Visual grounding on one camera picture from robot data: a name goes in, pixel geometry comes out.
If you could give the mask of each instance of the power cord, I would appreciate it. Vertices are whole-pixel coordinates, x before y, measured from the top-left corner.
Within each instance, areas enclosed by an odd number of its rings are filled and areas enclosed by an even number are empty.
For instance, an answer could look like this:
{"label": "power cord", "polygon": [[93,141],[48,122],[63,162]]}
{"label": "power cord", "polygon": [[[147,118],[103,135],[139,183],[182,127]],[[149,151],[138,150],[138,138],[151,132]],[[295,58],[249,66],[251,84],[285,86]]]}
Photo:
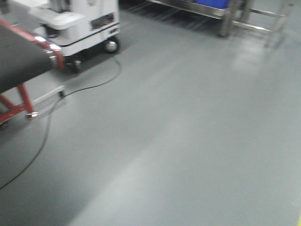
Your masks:
{"label": "power cord", "polygon": [[62,96],[62,98],[60,98],[58,101],[56,101],[52,108],[50,109],[50,112],[49,112],[49,115],[48,115],[48,119],[47,119],[47,125],[46,125],[46,132],[45,132],[45,135],[44,135],[44,138],[43,138],[43,142],[42,142],[42,145],[40,146],[38,152],[35,154],[35,156],[33,157],[33,159],[24,167],[24,169],[19,172],[14,178],[12,178],[10,181],[8,181],[7,183],[5,183],[4,185],[2,185],[0,187],[0,190],[2,190],[3,188],[5,188],[7,185],[9,185],[10,183],[12,183],[14,180],[16,180],[19,176],[21,176],[32,164],[33,162],[37,159],[37,157],[41,154],[41,152],[44,150],[45,148],[45,145],[47,143],[47,140],[48,140],[48,137],[49,137],[49,133],[50,133],[50,126],[51,126],[51,119],[52,119],[52,115],[53,115],[53,112],[54,110],[56,109],[57,105],[63,100],[65,99],[66,97],[74,94],[74,93],[77,93],[77,92],[81,92],[81,91],[84,91],[84,90],[87,90],[87,89],[93,89],[93,88],[97,88],[97,87],[100,87],[100,86],[103,86],[103,85],[106,85],[112,81],[114,81],[115,79],[117,79],[120,74],[122,73],[122,64],[116,59],[116,57],[112,57],[112,59],[115,61],[115,63],[117,64],[118,66],[118,72],[115,74],[114,77],[112,77],[111,79],[109,79],[108,81],[104,82],[104,83],[101,83],[101,84],[98,84],[98,85],[95,85],[95,86],[90,86],[90,87],[86,87],[86,88],[82,88],[82,89],[78,89],[78,90],[75,90],[69,94],[66,94],[64,96]]}

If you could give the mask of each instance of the blue bin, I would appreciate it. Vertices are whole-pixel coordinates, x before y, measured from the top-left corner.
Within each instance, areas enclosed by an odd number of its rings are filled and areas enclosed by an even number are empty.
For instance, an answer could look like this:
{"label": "blue bin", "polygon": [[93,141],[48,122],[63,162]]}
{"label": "blue bin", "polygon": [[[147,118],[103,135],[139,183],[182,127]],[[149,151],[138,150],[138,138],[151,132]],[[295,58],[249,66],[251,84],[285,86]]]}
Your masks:
{"label": "blue bin", "polygon": [[229,0],[197,0],[198,4],[211,6],[214,8],[226,8]]}

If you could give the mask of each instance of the white machine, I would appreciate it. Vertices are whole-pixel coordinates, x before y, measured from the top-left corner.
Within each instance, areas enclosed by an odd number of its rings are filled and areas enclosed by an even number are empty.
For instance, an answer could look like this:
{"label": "white machine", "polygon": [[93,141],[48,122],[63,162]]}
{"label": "white machine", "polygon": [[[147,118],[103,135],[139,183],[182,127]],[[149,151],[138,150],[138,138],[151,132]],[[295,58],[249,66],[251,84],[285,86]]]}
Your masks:
{"label": "white machine", "polygon": [[47,7],[48,3],[49,0],[8,0],[9,9],[14,14],[18,26],[29,32],[41,26],[29,11],[34,7]]}
{"label": "white machine", "polygon": [[30,32],[59,46],[74,72],[81,68],[80,51],[102,42],[108,53],[119,49],[118,0],[10,0],[10,5],[26,8],[23,24],[32,22]]}

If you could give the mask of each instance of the metal cart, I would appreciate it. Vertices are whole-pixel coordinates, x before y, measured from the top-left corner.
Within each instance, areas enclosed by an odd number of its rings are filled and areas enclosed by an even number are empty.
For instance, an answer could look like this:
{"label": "metal cart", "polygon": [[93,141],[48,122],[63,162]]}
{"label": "metal cart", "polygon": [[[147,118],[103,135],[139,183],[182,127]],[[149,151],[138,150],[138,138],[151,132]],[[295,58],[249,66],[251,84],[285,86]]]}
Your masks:
{"label": "metal cart", "polygon": [[[249,30],[260,31],[269,34],[266,47],[268,47],[272,41],[273,35],[277,30],[283,30],[286,19],[290,14],[292,8],[292,0],[281,0],[281,6],[279,11],[269,12],[253,8],[254,0],[229,0],[228,7],[224,9],[213,8],[210,6],[200,5],[194,2],[194,0],[147,0],[161,4],[164,6],[173,7],[180,10],[185,10],[191,13],[208,16],[222,20],[219,35],[222,37],[228,37],[231,35],[233,26],[239,26]],[[267,29],[256,25],[248,24],[250,13],[257,13],[275,18],[275,22],[272,28]]]}

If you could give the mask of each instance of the epoxy floor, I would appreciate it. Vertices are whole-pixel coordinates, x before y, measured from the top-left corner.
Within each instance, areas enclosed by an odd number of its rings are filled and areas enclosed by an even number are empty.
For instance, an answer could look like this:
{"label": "epoxy floor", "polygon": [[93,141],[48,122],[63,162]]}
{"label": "epoxy floor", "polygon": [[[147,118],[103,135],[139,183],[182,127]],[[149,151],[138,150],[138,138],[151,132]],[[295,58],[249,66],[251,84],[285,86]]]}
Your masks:
{"label": "epoxy floor", "polygon": [[[123,4],[122,74],[55,110],[41,155],[0,191],[0,225],[296,226],[300,10],[296,1],[284,35],[266,49],[256,32],[221,39],[219,21]],[[78,76],[53,70],[29,81],[31,97],[118,71],[102,53],[83,67]],[[0,130],[1,185],[38,151],[46,121],[46,113],[31,122],[20,114]]]}

